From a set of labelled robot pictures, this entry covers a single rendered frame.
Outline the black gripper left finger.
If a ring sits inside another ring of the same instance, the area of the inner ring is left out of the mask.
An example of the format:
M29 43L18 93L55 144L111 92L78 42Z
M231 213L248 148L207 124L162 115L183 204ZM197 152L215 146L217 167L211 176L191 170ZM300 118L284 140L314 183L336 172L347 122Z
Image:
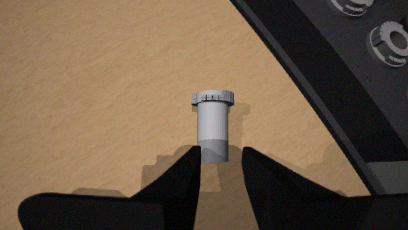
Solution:
M23 230L194 230L201 146L131 197L45 192L18 207Z

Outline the grey flanged bushing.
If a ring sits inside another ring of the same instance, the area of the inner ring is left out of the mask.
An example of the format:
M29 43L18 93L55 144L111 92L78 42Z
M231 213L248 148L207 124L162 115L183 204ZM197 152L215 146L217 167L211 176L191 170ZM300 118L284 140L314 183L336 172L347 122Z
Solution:
M192 93L197 110L197 146L201 162L228 162L228 107L234 105L234 93L206 90Z

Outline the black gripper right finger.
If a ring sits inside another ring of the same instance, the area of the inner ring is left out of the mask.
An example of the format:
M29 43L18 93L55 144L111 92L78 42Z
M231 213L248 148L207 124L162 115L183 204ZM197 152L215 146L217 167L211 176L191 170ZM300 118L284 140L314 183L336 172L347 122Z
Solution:
M241 164L259 230L408 229L408 193L345 197L252 147Z

